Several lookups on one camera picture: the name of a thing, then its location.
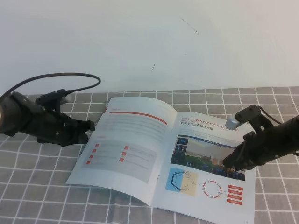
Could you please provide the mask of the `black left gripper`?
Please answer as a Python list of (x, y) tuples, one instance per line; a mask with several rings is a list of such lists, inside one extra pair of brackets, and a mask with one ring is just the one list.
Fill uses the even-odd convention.
[(64, 113), (49, 112), (34, 103), (23, 105), (23, 133), (35, 136), (40, 143), (62, 147), (86, 144), (88, 135), (75, 135), (75, 127), (79, 131), (94, 131), (95, 123), (90, 120), (73, 120)]

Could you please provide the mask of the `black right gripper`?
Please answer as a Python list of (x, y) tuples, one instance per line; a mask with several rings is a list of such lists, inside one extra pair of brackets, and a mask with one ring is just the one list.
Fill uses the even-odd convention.
[(249, 133), (244, 136), (244, 142), (223, 159), (223, 165), (225, 168), (235, 171), (251, 170), (274, 160), (277, 156), (278, 153), (266, 145), (264, 138)]

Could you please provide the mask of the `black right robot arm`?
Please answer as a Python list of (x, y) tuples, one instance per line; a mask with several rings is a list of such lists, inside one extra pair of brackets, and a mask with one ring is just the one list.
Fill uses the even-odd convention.
[(299, 150), (299, 117), (296, 116), (277, 126), (270, 126), (259, 133), (249, 132), (244, 142), (223, 159), (225, 168), (235, 171), (251, 170), (270, 161)]

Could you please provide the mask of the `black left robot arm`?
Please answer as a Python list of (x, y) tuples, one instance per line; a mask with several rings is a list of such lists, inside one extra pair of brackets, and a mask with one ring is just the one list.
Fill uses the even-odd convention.
[(25, 133), (36, 137), (38, 143), (62, 147), (88, 142), (87, 131), (95, 123), (77, 120), (61, 112), (61, 101), (69, 94), (61, 89), (39, 96), (34, 102), (13, 92), (0, 103), (0, 132), (13, 137)]

